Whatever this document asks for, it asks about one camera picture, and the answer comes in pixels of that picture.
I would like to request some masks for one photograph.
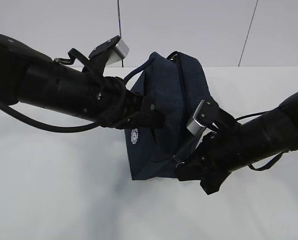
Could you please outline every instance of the screw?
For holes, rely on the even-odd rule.
[[[101,92],[98,92],[97,95],[96,95],[97,100],[100,100],[101,96],[102,96]]]

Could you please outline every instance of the white wall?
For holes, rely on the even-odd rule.
[[[88,56],[119,34],[117,1],[0,0],[0,34],[52,59],[66,58],[71,48]]]
[[[298,66],[298,0],[259,0],[241,66]]]
[[[238,66],[256,0],[122,0],[126,67],[180,51],[206,67]]]

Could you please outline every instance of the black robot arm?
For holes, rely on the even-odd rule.
[[[198,120],[204,122],[215,111],[217,117],[222,113],[216,103],[205,104],[197,114]],[[217,117],[213,117],[215,121],[212,122],[221,125]],[[256,171],[267,170],[283,153],[298,150],[298,92],[277,108],[263,112],[245,124],[239,124],[233,117],[222,116],[220,119],[228,123],[226,127],[222,124],[222,129],[205,135],[193,154],[176,169],[180,181],[200,180],[207,194],[219,191],[221,184],[235,170],[246,166]],[[265,166],[252,166],[274,155]]]
[[[126,89],[119,77],[104,77],[107,63],[128,53],[119,36],[95,48],[89,59],[76,49],[69,59],[50,57],[0,34],[0,109],[34,127],[61,133],[81,132],[97,126],[129,129],[159,128],[164,117],[155,102]],[[82,72],[65,65],[80,61]],[[92,121],[83,127],[55,127],[13,110],[18,102]]]

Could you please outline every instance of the bag strap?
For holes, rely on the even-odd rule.
[[[138,74],[138,73],[142,72],[143,70],[145,70],[153,62],[153,60],[155,60],[155,58],[154,57],[150,57],[144,64],[142,64],[141,66],[137,67],[135,70],[131,71],[122,80],[123,83],[126,85],[129,82],[129,80],[133,78],[133,76],[135,76],[136,74]]]
[[[278,155],[276,155],[273,159],[271,159],[266,165],[262,166],[262,167],[259,167],[259,168],[255,168],[252,164],[250,164],[248,167],[251,169],[251,170],[254,170],[254,171],[258,171],[258,172],[261,172],[261,171],[264,171],[264,170],[268,170],[270,169],[273,165],[276,164],[276,162],[278,162],[281,157],[283,156],[283,154],[285,153],[288,153],[289,151],[286,150],[286,151],[282,151],[281,153],[279,153]]]

